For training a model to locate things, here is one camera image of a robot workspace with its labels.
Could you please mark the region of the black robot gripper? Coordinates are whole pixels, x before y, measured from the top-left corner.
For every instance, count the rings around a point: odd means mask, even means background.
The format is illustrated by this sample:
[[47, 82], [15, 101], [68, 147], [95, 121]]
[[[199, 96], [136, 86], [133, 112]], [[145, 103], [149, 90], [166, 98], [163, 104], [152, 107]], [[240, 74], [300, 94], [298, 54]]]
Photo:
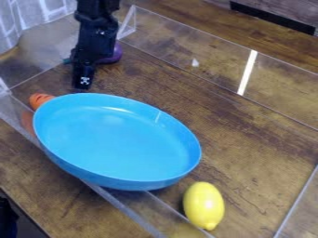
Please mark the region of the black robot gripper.
[[75, 89], [91, 88], [95, 63], [113, 63], [121, 57], [116, 43], [119, 23], [113, 17], [119, 5], [120, 0], [77, 0], [75, 20], [79, 22], [79, 41], [71, 52]]

